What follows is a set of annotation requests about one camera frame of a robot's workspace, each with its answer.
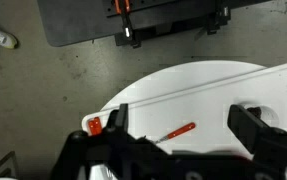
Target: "red screwdriver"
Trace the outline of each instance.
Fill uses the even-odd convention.
[[[157,140],[157,141],[154,141],[154,143],[155,143],[155,144],[158,144],[158,143],[160,143],[160,142],[163,142],[163,141],[166,141],[166,140],[175,138],[176,136],[179,136],[179,135],[181,135],[181,134],[183,134],[183,133],[185,133],[185,132],[187,132],[187,131],[189,131],[189,130],[194,129],[195,126],[196,126],[196,125],[195,125],[194,122],[189,123],[189,124],[187,124],[187,125],[185,125],[185,126],[179,128],[179,129],[177,129],[177,130],[171,132],[170,134],[168,134],[168,135],[162,137],[161,139],[159,139],[159,140]]]

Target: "gray concrete floor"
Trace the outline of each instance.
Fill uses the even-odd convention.
[[[233,10],[217,35],[196,29],[134,50],[113,37],[51,47],[31,0],[0,0],[0,26],[20,41],[0,47],[0,158],[15,150],[24,179],[45,179],[81,118],[147,74],[200,60],[287,63],[287,0]]]

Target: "orange screwdriver handle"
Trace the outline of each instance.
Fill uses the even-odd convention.
[[[180,134],[183,134],[183,133],[185,133],[185,132],[187,132],[189,130],[192,130],[194,128],[195,128],[195,123],[189,123],[189,124],[179,128],[179,129],[171,132],[170,134],[167,135],[167,137],[169,139],[172,139],[172,138],[174,138],[174,137],[176,137],[176,136],[178,136]]]

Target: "concrete floor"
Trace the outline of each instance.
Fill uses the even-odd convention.
[[[46,179],[66,136],[132,82],[192,61],[287,63],[287,0],[232,11],[217,35],[192,30],[116,47],[113,37],[48,45],[36,1],[0,0],[0,26],[20,41],[0,47],[0,158],[15,150],[24,179]]]

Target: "screwdriver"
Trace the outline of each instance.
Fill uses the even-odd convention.
[[[195,125],[194,122],[189,123],[189,124],[187,124],[187,125],[185,125],[185,126],[179,128],[179,129],[177,129],[177,130],[171,132],[170,134],[168,134],[168,135],[162,137],[161,139],[159,139],[159,140],[157,140],[157,141],[154,141],[154,143],[155,143],[155,144],[158,144],[158,143],[160,143],[160,142],[163,142],[163,141],[172,139],[172,138],[174,138],[174,137],[176,137],[176,136],[179,136],[179,135],[181,135],[181,134],[183,134],[183,133],[185,133],[185,132],[187,132],[187,131],[190,131],[190,130],[194,129],[195,126],[196,126],[196,125]]]

